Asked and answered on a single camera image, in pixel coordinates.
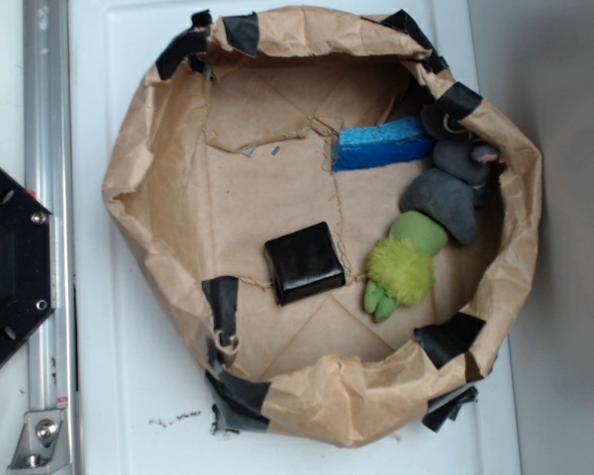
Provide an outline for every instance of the plush toy ear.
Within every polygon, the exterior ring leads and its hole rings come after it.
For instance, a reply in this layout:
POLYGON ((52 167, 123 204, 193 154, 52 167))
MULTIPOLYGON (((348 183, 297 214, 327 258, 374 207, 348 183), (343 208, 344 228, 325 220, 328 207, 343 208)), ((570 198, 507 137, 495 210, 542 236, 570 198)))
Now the plush toy ear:
POLYGON ((499 159, 499 151, 493 145, 483 143, 471 152, 471 158, 478 163, 488 163, 499 159))

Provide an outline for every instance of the sponge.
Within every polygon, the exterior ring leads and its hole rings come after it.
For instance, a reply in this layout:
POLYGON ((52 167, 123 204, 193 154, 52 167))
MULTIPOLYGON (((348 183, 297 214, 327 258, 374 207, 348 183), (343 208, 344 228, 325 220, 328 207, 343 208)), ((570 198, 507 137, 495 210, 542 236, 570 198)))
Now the sponge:
POLYGON ((382 126, 343 129, 333 149, 333 171, 358 170, 412 161, 432 153, 436 140, 417 117, 382 126))

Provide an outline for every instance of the black box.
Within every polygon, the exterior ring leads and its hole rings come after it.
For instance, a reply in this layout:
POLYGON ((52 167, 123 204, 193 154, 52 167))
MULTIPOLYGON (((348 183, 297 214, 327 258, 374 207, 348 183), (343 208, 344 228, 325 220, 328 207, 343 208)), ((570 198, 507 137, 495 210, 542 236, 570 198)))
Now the black box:
POLYGON ((269 240, 264 249, 279 305, 346 285, 326 223, 269 240))

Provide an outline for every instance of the black tape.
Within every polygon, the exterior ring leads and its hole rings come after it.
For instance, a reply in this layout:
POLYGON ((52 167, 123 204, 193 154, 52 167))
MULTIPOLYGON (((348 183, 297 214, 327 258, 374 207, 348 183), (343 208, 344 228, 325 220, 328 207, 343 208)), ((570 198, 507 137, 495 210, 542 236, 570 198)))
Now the black tape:
POLYGON ((451 398, 447 402, 435 409, 430 409, 430 411, 423 417, 423 425, 434 432, 438 432, 447 419, 455 421, 462 405, 476 402, 477 395, 477 389, 472 386, 464 391, 461 391, 460 388, 460 390, 455 390, 449 393, 448 396, 451 396, 451 398))
POLYGON ((227 385, 218 381, 210 373, 205 374, 205 381, 216 402, 214 407, 216 413, 215 429, 258 432, 264 432, 268 429, 269 419, 241 404, 238 399, 233 397, 227 385))
POLYGON ((196 54, 190 54, 189 58, 189 67, 191 67, 192 71, 195 72, 205 72, 205 63, 198 59, 196 54))
POLYGON ((465 353, 486 322, 458 312, 442 325, 427 325, 414 330, 414 337, 440 369, 456 356, 465 353))
POLYGON ((218 376, 225 371, 222 357, 218 352, 218 347, 210 338, 207 338, 207 362, 218 376))
POLYGON ((257 14, 224 17, 227 41, 234 49, 246 55, 255 57, 259 43, 259 24, 257 14))
POLYGON ((380 23, 381 25, 409 35, 421 47, 424 49, 430 49, 432 51, 429 57, 421 60, 421 63, 425 69, 434 72, 435 74, 438 74, 444 69, 448 69, 446 60, 438 54, 438 51, 434 45, 432 45, 432 42, 429 41, 416 21, 407 12, 405 12, 405 10, 398 11, 380 23))
POLYGON ((213 19, 209 10, 196 12, 191 16, 191 28, 206 28, 212 23, 213 19))
POLYGON ((252 382, 234 376, 229 371, 223 371, 221 381, 229 389, 232 398, 256 414, 261 414, 261 407, 270 389, 268 382, 252 382))
POLYGON ((214 330, 222 331, 220 335, 222 346, 229 346, 231 337, 237 331, 238 283, 236 277, 228 276, 205 280, 202 283, 202 291, 213 312, 214 330))
POLYGON ((454 389, 453 391, 449 391, 446 394, 442 394, 441 396, 433 398, 429 402, 429 408, 427 409, 427 414, 432 413, 433 411, 436 411, 439 408, 441 408, 442 406, 450 403, 451 401, 456 399, 460 394, 462 394, 464 391, 466 391, 469 388, 472 388, 474 384, 475 383, 463 384, 462 386, 460 386, 457 389, 454 389))
POLYGON ((471 114, 482 103, 482 96, 461 82, 453 84, 436 104, 457 121, 471 114))
POLYGON ((167 46, 156 60, 158 75, 163 81, 174 75, 182 60, 191 54, 207 50, 208 31, 186 30, 167 46))

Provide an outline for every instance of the yellow fuzzy pom-pom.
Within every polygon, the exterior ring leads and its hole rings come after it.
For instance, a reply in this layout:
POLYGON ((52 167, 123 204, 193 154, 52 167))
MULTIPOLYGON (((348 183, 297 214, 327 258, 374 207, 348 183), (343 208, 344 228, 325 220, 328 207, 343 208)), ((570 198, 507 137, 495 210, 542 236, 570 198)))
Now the yellow fuzzy pom-pom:
POLYGON ((406 238, 380 240, 367 258, 367 275, 404 306, 421 302, 434 285, 431 256, 406 238))

